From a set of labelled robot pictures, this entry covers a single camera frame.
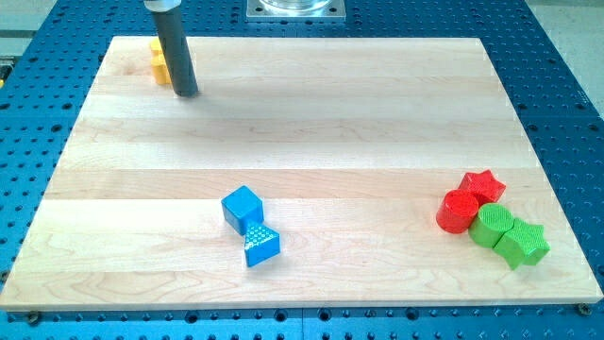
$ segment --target wooden board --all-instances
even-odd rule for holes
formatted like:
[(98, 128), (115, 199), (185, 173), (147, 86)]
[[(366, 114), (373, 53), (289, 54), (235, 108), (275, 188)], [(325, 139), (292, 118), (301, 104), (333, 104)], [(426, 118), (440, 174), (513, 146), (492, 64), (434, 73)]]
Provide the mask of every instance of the wooden board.
[[(154, 84), (115, 38), (3, 308), (202, 309), (595, 302), (602, 293), (476, 39), (190, 39), (203, 95)], [(466, 171), (545, 225), (536, 267), (435, 223)], [(282, 253), (247, 268), (220, 198), (265, 204)]]

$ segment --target green block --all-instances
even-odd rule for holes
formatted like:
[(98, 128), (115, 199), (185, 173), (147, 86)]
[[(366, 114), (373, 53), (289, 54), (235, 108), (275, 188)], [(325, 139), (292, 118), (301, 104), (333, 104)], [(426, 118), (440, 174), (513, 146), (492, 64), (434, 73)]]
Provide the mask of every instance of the green block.
[(516, 218), (513, 228), (503, 234), (494, 251), (503, 256), (511, 269), (520, 264), (536, 265), (549, 251), (544, 226), (531, 225)]
[(494, 247), (504, 233), (513, 227), (513, 216), (504, 206), (487, 203), (480, 207), (468, 233), (481, 247)]

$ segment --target red block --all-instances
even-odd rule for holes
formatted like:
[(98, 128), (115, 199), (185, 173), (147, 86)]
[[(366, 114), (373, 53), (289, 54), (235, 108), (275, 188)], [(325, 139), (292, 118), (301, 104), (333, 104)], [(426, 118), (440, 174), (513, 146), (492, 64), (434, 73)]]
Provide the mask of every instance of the red block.
[(479, 174), (466, 173), (459, 189), (472, 193), (481, 207), (486, 203), (497, 202), (506, 190), (506, 185), (495, 179), (491, 170), (486, 170)]
[(478, 213), (478, 201), (469, 192), (452, 190), (445, 195), (436, 213), (436, 222), (444, 231), (462, 233), (470, 228)]

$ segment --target red cylinder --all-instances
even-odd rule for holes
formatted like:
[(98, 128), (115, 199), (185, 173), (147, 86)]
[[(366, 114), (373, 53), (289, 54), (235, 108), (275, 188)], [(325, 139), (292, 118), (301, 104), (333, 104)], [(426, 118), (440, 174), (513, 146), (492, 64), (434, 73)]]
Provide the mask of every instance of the red cylinder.
[(441, 208), (436, 213), (436, 222), (451, 233), (462, 233), (478, 213), (478, 201), (474, 195), (464, 190), (452, 190), (445, 195)]

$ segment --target blue cube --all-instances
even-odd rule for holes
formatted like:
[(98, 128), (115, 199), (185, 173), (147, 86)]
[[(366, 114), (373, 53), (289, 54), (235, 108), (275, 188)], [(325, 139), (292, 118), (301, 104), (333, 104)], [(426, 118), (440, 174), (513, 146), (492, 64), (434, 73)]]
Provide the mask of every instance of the blue cube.
[(264, 221), (262, 201), (246, 186), (223, 198), (222, 204), (225, 220), (240, 235), (245, 235), (250, 222)]
[(281, 251), (279, 233), (261, 223), (252, 222), (247, 225), (244, 248), (247, 266), (259, 264)]

